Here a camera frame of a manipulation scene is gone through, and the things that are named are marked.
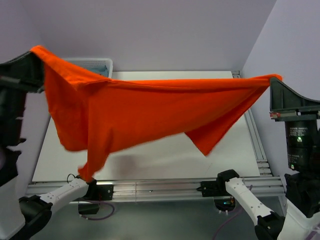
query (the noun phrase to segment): fabric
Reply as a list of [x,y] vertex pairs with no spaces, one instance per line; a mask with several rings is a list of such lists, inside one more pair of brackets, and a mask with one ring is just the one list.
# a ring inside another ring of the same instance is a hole
[[78,169],[90,181],[110,153],[185,133],[208,155],[270,85],[265,75],[248,79],[110,79],[58,58],[42,46],[45,94],[61,144],[87,150]]

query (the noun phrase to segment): white plastic basket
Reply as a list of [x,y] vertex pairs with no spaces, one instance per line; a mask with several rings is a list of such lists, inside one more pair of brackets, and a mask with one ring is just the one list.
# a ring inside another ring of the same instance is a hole
[[113,62],[110,58],[85,58],[85,57],[70,57],[64,58],[69,63],[82,68],[96,68],[106,66],[108,70],[108,78],[111,78],[113,71]]

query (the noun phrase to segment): orange cloth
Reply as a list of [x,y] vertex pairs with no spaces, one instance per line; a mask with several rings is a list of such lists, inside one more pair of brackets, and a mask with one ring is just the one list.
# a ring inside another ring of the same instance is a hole
[[185,133],[204,154],[269,87],[265,75],[249,79],[122,81],[92,73],[42,46],[31,49],[43,62],[45,94],[61,144],[87,149],[78,169],[90,181],[110,153]]

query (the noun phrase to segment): white wall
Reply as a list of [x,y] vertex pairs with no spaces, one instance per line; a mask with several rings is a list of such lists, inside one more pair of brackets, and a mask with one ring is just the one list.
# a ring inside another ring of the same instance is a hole
[[[32,46],[43,44],[40,33],[33,25],[18,0],[0,1],[0,62],[27,52]],[[21,137],[27,141],[17,148],[22,150],[18,159],[17,194],[25,194],[32,179],[39,149],[48,123],[48,107],[44,94],[28,94]]]
[[[320,99],[320,1],[277,0],[245,65],[243,77],[278,73],[303,96]],[[252,107],[275,175],[288,169],[285,125],[269,117],[270,92]]]
[[240,70],[276,0],[25,0],[60,57],[115,71]]

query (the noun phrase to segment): gray floor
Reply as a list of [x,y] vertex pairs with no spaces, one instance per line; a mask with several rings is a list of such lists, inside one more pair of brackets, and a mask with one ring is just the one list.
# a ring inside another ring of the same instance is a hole
[[[261,201],[282,213],[277,197],[262,198]],[[220,224],[232,216],[219,215],[212,198],[116,203],[115,206],[116,212],[110,218],[88,221],[79,218],[76,204],[69,204],[31,240],[211,240]],[[257,239],[254,225],[245,212],[228,223],[216,238],[235,239]]]

